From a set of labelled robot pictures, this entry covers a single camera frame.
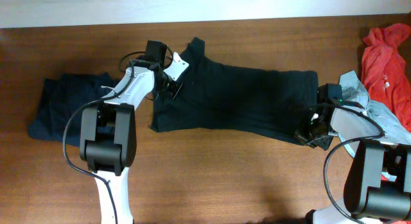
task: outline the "black garment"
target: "black garment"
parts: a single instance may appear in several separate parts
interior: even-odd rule
[[[111,91],[102,89],[102,85],[114,87],[116,84],[107,73],[99,76],[63,74],[59,80],[45,79],[37,116],[28,128],[28,135],[34,139],[61,142],[64,128],[74,111]],[[68,144],[80,145],[81,124],[79,114],[67,133]],[[112,127],[99,128],[102,132],[113,131]]]
[[[152,130],[233,129],[294,144],[302,117],[296,108],[317,104],[313,71],[264,71],[216,63],[204,56],[205,43],[194,38],[181,58],[189,67],[177,99],[154,101]]]

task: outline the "wooden table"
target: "wooden table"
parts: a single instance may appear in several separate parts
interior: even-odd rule
[[[0,30],[0,223],[99,223],[93,179],[72,170],[59,142],[30,139],[27,129],[45,78],[62,73],[122,74],[118,60],[161,40],[181,52],[195,36],[217,62],[262,69],[314,70],[319,84],[360,72],[369,28],[404,15],[124,24]],[[411,60],[411,43],[400,53]],[[322,181],[327,154],[247,132],[149,129],[152,102],[136,112],[137,155],[130,169],[136,223],[245,223],[299,218],[330,204]],[[75,164],[85,167],[78,148]],[[350,156],[331,160],[329,181],[342,196]]]

